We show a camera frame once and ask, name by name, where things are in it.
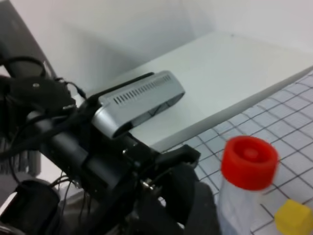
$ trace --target plastic bottle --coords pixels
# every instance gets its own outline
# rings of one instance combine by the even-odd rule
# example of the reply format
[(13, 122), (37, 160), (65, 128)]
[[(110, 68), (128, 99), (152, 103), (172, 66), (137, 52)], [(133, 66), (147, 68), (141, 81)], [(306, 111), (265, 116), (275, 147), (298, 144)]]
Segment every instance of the plastic bottle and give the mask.
[(222, 160), (218, 204), (222, 235), (250, 235), (260, 191), (273, 181), (278, 154), (267, 142), (250, 136), (230, 139)]

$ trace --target grid paper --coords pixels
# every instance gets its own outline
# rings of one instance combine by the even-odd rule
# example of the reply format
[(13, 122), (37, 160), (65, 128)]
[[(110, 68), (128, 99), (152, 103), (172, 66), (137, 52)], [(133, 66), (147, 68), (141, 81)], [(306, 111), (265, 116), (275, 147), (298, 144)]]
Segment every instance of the grid paper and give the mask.
[(196, 173), (218, 201), (223, 149), (228, 139), (251, 135), (270, 142), (280, 155), (273, 184), (263, 191), (251, 225), (252, 235), (279, 235), (274, 214), (290, 198), (313, 209), (313, 71), (279, 92), (191, 138), (201, 153)]

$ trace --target white shelf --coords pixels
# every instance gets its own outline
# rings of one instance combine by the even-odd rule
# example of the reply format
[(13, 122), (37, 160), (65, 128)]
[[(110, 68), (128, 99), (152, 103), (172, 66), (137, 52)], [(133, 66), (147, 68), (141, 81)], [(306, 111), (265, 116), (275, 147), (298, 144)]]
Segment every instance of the white shelf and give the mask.
[(169, 70), (178, 78), (185, 96), (131, 131), (163, 151), (239, 114), (312, 66), (311, 54), (214, 32), (123, 74), (110, 86), (151, 71)]

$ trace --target black cable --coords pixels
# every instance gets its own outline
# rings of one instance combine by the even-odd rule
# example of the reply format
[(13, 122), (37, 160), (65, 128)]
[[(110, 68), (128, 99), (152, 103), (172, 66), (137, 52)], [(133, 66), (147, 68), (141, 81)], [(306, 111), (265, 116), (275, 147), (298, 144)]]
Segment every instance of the black cable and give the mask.
[(0, 154), (0, 162), (3, 162), (6, 159), (11, 158), (12, 156), (15, 156), (16, 154), (24, 150), (27, 150), (33, 146), (45, 142), (47, 139), (65, 131), (66, 129), (69, 129), (74, 125), (80, 124), (90, 119), (94, 115), (96, 108), (97, 107), (91, 110), (87, 110), (85, 113), (81, 115), (69, 117), (67, 120), (55, 126), (53, 129), (46, 131), (42, 134), (36, 135), (34, 137), (31, 137), (23, 141), (22, 143), (18, 144), (16, 147), (8, 149), (7, 151)]
[(168, 174), (169, 172), (171, 172), (171, 168), (167, 169), (166, 171), (162, 172), (161, 174), (159, 174), (154, 180), (152, 180), (149, 185), (152, 186), (154, 185), (159, 179), (161, 179), (164, 175)]
[[(18, 141), (18, 138), (20, 137), (20, 135), (22, 134), (22, 132), (26, 129), (26, 127), (38, 122), (38, 121), (41, 121), (41, 120), (44, 120), (44, 119), (47, 119), (47, 118), (50, 118), (50, 117), (53, 117), (55, 116), (55, 114), (50, 114), (50, 115), (41, 115), (41, 116), (38, 116), (38, 117), (35, 117), (31, 120), (29, 120), (28, 122), (26, 122), (24, 125), (22, 125), (21, 127), (18, 128), (18, 130), (16, 131), (14, 137), (12, 138), (12, 141), (11, 141), (11, 144), (10, 144), (10, 148), (9, 150), (16, 144), (16, 142)], [(13, 177), (13, 179), (15, 180), (15, 182), (20, 186), (21, 185), (21, 182), (20, 180), (18, 179), (16, 173), (15, 173), (15, 170), (14, 170), (14, 167), (13, 167), (13, 163), (11, 161), (12, 158), (15, 157), (12, 156), (11, 158), (8, 159), (8, 165), (9, 165), (9, 168), (10, 168), (10, 171), (11, 171), (11, 175)]]
[(30, 63), (36, 64), (42, 68), (40, 76), (45, 77), (46, 75), (44, 64), (40, 60), (37, 60), (29, 56), (17, 56), (17, 57), (13, 57), (9, 59), (0, 60), (0, 66), (9, 65), (12, 63), (16, 63), (16, 62), (30, 62)]
[(161, 106), (162, 106), (162, 105), (158, 106), (158, 107), (156, 108), (156, 110), (154, 111), (154, 113), (151, 114), (152, 117), (154, 117), (154, 116), (157, 114), (157, 112), (160, 110)]
[(53, 187), (55, 187), (55, 186), (57, 186), (57, 185), (59, 185), (59, 184), (61, 184), (61, 183), (67, 182), (67, 181), (70, 181), (70, 182), (72, 183), (72, 180), (70, 180), (69, 178), (67, 178), (67, 179), (59, 180), (59, 181), (57, 181), (57, 182), (55, 182), (55, 183), (51, 183), (49, 186), (50, 186), (51, 188), (53, 188)]
[[(62, 178), (62, 176), (63, 176), (63, 171), (61, 171), (61, 175), (60, 175), (60, 179)], [(58, 191), (60, 191), (60, 185), (58, 185)]]
[(67, 84), (67, 85), (68, 85), (68, 84), (73, 85), (73, 86), (76, 88), (77, 93), (78, 93), (84, 100), (87, 99), (86, 93), (83, 91), (83, 89), (81, 89), (81, 88), (80, 88), (79, 86), (77, 86), (75, 83), (65, 81), (65, 84)]
[(66, 205), (66, 203), (67, 203), (67, 194), (68, 194), (69, 186), (70, 186), (71, 183), (72, 183), (72, 182), (70, 182), (70, 183), (68, 184), (67, 190), (66, 190), (66, 192), (65, 192), (65, 194), (64, 194), (63, 206), (62, 206), (62, 210), (61, 210), (61, 217), (63, 217), (63, 214), (64, 214), (65, 205)]
[(89, 201), (88, 201), (88, 212), (87, 212), (87, 215), (90, 215), (90, 211), (91, 211), (91, 202), (92, 202), (92, 197), (90, 196), (89, 194)]
[(84, 191), (84, 198), (83, 198), (83, 202), (82, 202), (82, 207), (80, 209), (79, 216), (78, 216), (78, 224), (82, 223), (82, 215), (83, 215), (83, 210), (84, 210), (85, 202), (86, 202), (86, 194), (87, 193)]
[(58, 185), (58, 182), (63, 178), (68, 178), (68, 177), (66, 175), (61, 175), (55, 181), (53, 181), (50, 185)]

